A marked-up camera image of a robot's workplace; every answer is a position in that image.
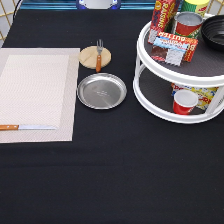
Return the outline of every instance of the red can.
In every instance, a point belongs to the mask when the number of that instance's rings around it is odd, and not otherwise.
[[[175,17],[174,33],[197,39],[203,18],[194,12],[181,12]]]
[[[198,95],[189,90],[179,90],[174,95],[173,111],[180,115],[189,115],[198,104]]]

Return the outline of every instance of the soup can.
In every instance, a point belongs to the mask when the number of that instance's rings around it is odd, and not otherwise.
[[[204,17],[209,0],[184,0],[181,12],[195,12]]]
[[[175,16],[172,33],[197,39],[203,18],[194,12],[181,12]]]

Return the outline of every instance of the silver plate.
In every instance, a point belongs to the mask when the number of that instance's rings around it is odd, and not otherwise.
[[[118,77],[98,73],[83,79],[77,89],[80,101],[94,109],[110,109],[120,104],[127,93],[124,82]]]

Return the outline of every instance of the knife handle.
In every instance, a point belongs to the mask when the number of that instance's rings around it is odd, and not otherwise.
[[[100,72],[100,70],[101,70],[101,55],[98,55],[96,60],[96,72]]]
[[[18,130],[19,125],[0,125],[0,131]]]

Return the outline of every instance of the white turntable organizer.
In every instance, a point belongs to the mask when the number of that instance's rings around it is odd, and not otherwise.
[[[205,19],[211,17],[210,14],[205,14]],[[177,122],[177,123],[186,123],[186,124],[193,124],[193,123],[200,123],[207,120],[210,120],[216,117],[223,109],[224,109],[224,70],[220,70],[220,75],[218,76],[211,76],[211,77],[197,77],[197,76],[190,76],[186,74],[181,74],[176,71],[172,71],[163,66],[163,64],[159,64],[154,61],[145,49],[145,41],[148,38],[148,32],[150,29],[150,24],[145,25],[142,29],[139,39],[137,41],[137,58],[136,58],[136,69],[135,69],[135,78],[133,82],[134,93],[141,103],[141,105],[153,113],[154,115],[163,118],[168,121]],[[219,87],[218,91],[216,92],[214,98],[212,99],[209,107],[204,112],[201,110],[200,113],[197,115],[178,115],[172,112],[171,110],[164,110],[160,108],[157,103],[152,103],[143,95],[140,87],[139,87],[139,78],[141,74],[145,71],[149,70],[152,76],[156,75],[159,79],[163,79],[164,81],[167,80],[169,82],[178,83],[182,85],[192,86],[192,87]]]

